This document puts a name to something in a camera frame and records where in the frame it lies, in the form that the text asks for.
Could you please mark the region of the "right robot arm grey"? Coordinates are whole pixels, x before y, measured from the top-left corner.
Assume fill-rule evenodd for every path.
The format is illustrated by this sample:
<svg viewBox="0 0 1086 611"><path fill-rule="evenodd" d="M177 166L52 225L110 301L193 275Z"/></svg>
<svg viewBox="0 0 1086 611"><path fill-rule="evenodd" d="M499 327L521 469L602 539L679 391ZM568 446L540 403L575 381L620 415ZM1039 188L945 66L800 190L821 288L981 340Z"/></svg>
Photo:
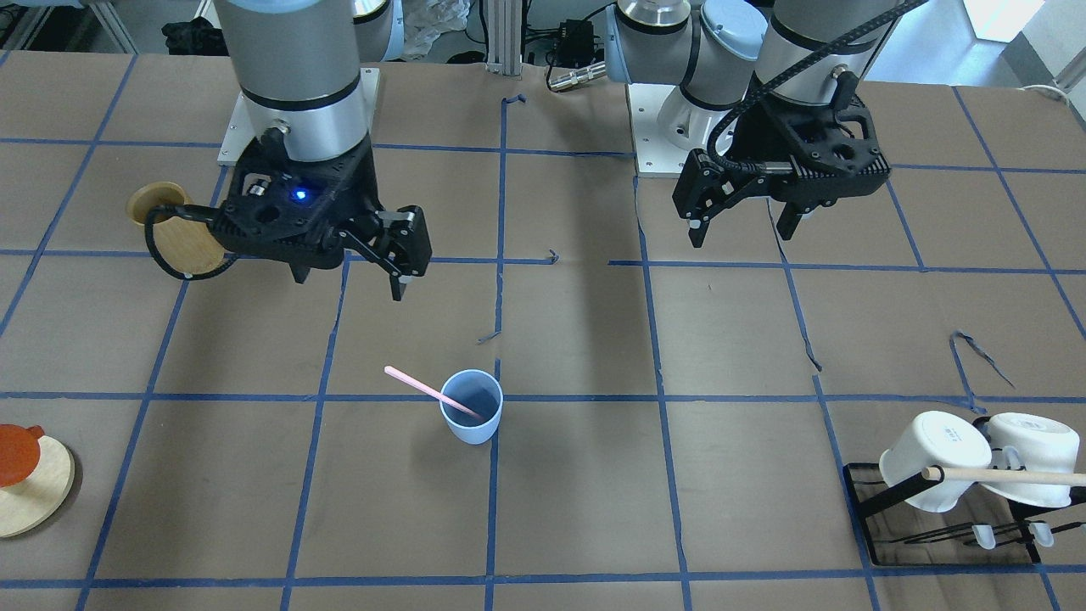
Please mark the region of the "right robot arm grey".
<svg viewBox="0 0 1086 611"><path fill-rule="evenodd" d="M253 139L210 233L233 254L280 260L294 281L348 251L383 268L393 300L432 255L424 209L378 198L352 1L217 1Z"/></svg>

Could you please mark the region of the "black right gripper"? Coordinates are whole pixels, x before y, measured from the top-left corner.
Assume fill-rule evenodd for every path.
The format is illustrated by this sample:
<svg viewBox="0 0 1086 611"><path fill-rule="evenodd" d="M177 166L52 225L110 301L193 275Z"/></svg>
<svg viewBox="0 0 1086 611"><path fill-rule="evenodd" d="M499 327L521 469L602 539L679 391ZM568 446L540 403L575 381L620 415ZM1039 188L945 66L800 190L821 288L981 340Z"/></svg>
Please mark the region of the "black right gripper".
<svg viewBox="0 0 1086 611"><path fill-rule="evenodd" d="M283 132L264 132L233 166L210 232L233 254L285 262L296 283L353 250L383 268L399 302L426 273L432 244L422 206L382 209L369 136L332 160L302 162L288 157Z"/></svg>

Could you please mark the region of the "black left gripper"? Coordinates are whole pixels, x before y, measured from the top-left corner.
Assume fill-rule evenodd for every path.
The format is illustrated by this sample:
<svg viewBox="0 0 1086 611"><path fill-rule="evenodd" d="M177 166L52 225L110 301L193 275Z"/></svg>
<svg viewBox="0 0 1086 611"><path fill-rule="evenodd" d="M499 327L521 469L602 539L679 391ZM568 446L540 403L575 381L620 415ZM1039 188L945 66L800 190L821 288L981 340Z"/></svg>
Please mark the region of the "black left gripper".
<svg viewBox="0 0 1086 611"><path fill-rule="evenodd" d="M703 149L689 151L672 201L689 225L691 246L703 246L709 222L733 208L737 194L783 202L776 233L790 240L819 206L870 196L885 184L892 167L858 85L857 74L842 72L831 81L828 104L807 107L769 94L741 116L727 160L760 164L761 171L721 165Z"/></svg>

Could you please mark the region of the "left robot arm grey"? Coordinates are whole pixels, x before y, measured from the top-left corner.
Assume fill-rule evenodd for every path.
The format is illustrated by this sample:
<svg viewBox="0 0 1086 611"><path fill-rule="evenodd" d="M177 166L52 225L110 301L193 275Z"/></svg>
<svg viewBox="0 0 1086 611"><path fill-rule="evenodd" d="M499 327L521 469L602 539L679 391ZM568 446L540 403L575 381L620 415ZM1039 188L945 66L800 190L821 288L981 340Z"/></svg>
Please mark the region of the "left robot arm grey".
<svg viewBox="0 0 1086 611"><path fill-rule="evenodd" d="M776 236L888 181L858 93L915 1L618 1L607 8L610 80L671 87L660 126L686 157L675 215L703 246L719 214L752 198L784 208Z"/></svg>

